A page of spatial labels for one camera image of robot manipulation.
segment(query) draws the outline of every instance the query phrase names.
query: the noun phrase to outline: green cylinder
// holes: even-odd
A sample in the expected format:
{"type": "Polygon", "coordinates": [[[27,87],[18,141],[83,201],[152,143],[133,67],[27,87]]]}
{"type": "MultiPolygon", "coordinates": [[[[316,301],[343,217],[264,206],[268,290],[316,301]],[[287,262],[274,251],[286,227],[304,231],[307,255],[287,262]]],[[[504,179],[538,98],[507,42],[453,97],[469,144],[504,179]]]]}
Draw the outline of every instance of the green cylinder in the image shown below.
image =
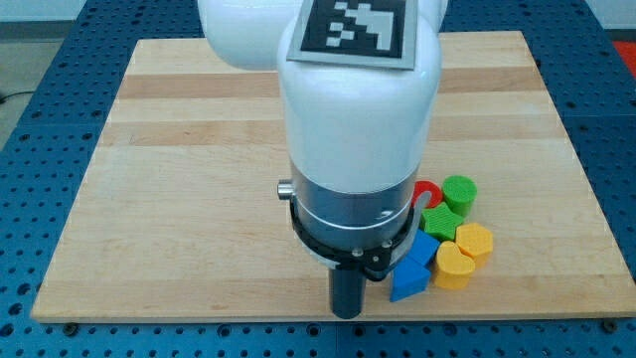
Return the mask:
{"type": "Polygon", "coordinates": [[[441,192],[450,211],[465,218],[477,197],[477,186],[470,178],[453,175],[444,180],[441,192]]]}

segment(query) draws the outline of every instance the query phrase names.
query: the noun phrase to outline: blue pegboard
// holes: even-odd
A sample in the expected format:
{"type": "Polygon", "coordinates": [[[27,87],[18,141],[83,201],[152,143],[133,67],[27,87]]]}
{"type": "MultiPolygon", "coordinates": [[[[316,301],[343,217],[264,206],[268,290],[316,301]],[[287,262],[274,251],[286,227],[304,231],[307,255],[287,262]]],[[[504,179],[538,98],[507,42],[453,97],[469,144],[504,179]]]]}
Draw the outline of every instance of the blue pegboard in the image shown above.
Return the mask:
{"type": "MultiPolygon", "coordinates": [[[[521,30],[636,273],[636,92],[583,1],[451,0],[445,31],[521,30]]],[[[0,357],[635,357],[636,320],[62,325],[29,318],[136,41],[195,1],[88,0],[0,152],[0,357]]]]}

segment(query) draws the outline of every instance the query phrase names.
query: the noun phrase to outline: toy block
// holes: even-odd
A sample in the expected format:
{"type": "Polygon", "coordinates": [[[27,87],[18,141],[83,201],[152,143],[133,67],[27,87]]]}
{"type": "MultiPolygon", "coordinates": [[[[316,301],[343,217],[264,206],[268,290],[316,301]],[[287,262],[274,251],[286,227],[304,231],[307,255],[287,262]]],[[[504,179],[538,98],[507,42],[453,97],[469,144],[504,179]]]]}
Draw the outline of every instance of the toy block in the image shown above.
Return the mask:
{"type": "Polygon", "coordinates": [[[455,244],[462,254],[471,257],[480,268],[488,262],[493,252],[493,233],[477,223],[462,225],[455,233],[455,244]]]}
{"type": "Polygon", "coordinates": [[[444,202],[453,213],[464,218],[468,216],[477,197],[477,186],[470,178],[461,175],[450,176],[444,180],[441,191],[444,202]]]}
{"type": "Polygon", "coordinates": [[[390,301],[399,301],[423,292],[429,280],[430,271],[427,268],[409,257],[404,258],[394,269],[390,301]]]}
{"type": "Polygon", "coordinates": [[[435,255],[432,273],[432,281],[436,286],[447,289],[464,288],[474,271],[475,262],[463,255],[455,243],[441,243],[435,255]]]}
{"type": "Polygon", "coordinates": [[[422,230],[417,230],[415,239],[413,239],[413,245],[410,247],[410,251],[406,256],[425,267],[435,257],[437,248],[439,248],[438,240],[422,230]]]}
{"type": "Polygon", "coordinates": [[[439,186],[431,181],[419,180],[415,182],[415,187],[413,188],[413,197],[410,201],[411,207],[415,206],[417,198],[419,198],[423,192],[430,192],[430,200],[428,201],[428,205],[426,205],[426,209],[434,208],[441,203],[443,195],[439,186]]]}
{"type": "Polygon", "coordinates": [[[450,211],[446,203],[441,203],[433,209],[422,210],[419,227],[441,242],[454,241],[455,230],[463,222],[464,218],[450,211]]]}

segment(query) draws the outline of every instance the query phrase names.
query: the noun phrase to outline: wooden tabletop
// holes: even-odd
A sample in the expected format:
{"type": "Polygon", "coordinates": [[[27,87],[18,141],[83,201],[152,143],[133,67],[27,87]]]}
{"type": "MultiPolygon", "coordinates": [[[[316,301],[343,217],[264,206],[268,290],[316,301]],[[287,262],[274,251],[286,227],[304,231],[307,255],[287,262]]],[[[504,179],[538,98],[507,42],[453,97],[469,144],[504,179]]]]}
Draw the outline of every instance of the wooden tabletop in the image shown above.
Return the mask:
{"type": "MultiPolygon", "coordinates": [[[[440,35],[443,76],[419,178],[473,178],[467,222],[495,252],[467,288],[362,320],[633,316],[636,286],[519,32],[440,35]]],[[[137,44],[32,315],[42,322],[336,320],[327,269],[294,237],[276,73],[203,39],[137,44]]]]}

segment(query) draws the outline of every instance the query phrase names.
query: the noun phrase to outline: yellow block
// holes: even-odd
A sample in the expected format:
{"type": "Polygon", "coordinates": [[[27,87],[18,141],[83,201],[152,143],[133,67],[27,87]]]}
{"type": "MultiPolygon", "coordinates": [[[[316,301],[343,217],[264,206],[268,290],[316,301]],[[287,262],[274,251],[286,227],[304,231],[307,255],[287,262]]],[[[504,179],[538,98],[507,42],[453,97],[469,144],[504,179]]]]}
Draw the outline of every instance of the yellow block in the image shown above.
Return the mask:
{"type": "Polygon", "coordinates": [[[493,233],[477,223],[462,225],[457,228],[455,243],[462,254],[471,257],[480,268],[493,252],[493,233]]]}
{"type": "Polygon", "coordinates": [[[437,249],[432,281],[448,289],[464,288],[475,271],[475,262],[463,255],[457,244],[443,242],[437,249]]]}

